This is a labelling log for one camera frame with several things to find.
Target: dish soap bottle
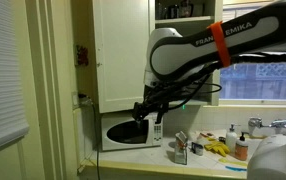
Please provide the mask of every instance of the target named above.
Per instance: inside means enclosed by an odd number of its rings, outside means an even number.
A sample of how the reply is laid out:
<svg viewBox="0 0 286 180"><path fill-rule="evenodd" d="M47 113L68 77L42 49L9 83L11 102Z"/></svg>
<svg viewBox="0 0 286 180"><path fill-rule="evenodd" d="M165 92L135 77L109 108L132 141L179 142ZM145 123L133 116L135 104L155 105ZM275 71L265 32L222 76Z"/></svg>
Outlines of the dish soap bottle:
<svg viewBox="0 0 286 180"><path fill-rule="evenodd" d="M225 145L230 149L231 153L235 152L235 143L237 140L237 134L235 133L234 126L236 124L231 124L229 132L226 133Z"/></svg>
<svg viewBox="0 0 286 180"><path fill-rule="evenodd" d="M244 132L242 132L242 136L236 141L235 158L241 161L246 161L248 146L248 143L245 141Z"/></svg>

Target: kitchen counter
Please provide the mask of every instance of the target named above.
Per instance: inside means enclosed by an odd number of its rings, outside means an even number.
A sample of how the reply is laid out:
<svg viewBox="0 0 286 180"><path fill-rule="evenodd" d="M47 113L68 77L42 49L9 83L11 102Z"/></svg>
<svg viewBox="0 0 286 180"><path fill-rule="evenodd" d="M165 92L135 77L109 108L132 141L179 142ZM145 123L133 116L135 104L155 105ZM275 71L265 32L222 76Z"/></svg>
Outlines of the kitchen counter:
<svg viewBox="0 0 286 180"><path fill-rule="evenodd" d="M249 151L247 161L239 161L228 155L226 159L238 162L248 162L261 140L248 140ZM199 176L227 179L246 179L246 172L227 169L225 166L245 168L234 164L222 163L221 155L204 150L203 156L198 156L188 150L187 165L174 163L174 138L163 138L160 147L140 148L120 151L100 152L100 168L139 171L146 173L162 173L179 176ZM96 152L89 160L82 163L83 168L96 166Z"/></svg>

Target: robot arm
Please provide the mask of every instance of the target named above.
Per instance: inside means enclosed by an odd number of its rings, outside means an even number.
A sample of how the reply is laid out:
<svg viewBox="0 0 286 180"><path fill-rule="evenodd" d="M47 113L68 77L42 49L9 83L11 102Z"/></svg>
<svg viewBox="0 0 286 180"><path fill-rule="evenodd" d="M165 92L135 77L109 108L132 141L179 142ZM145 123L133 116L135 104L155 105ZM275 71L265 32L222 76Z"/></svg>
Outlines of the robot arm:
<svg viewBox="0 0 286 180"><path fill-rule="evenodd" d="M285 53L276 54L286 52L286 0L219 27L223 50L213 28L187 37L171 28L154 30L147 50L144 101L134 105L135 120L156 111L160 122L164 113L179 107L169 107L169 102L185 104L216 69L237 63L286 62ZM190 86L194 90L186 91Z"/></svg>

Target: window blind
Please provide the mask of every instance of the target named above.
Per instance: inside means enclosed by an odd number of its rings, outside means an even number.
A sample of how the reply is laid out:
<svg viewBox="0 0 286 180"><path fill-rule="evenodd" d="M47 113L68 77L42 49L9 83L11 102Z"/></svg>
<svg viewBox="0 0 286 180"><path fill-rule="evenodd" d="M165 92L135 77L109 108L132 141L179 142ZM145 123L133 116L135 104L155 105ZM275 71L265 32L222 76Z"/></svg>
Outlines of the window blind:
<svg viewBox="0 0 286 180"><path fill-rule="evenodd" d="M10 0L0 0L0 146L28 132Z"/></svg>

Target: white microwave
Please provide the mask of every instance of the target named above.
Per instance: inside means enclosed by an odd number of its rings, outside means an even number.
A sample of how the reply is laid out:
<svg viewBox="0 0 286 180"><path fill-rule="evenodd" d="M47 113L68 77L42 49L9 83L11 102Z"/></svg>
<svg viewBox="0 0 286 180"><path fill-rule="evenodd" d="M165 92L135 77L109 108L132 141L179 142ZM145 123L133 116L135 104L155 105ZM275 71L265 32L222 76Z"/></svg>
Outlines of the white microwave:
<svg viewBox="0 0 286 180"><path fill-rule="evenodd" d="M155 124L156 117L156 113L150 113L139 123L130 112L104 114L101 119L102 150L161 146L163 121Z"/></svg>

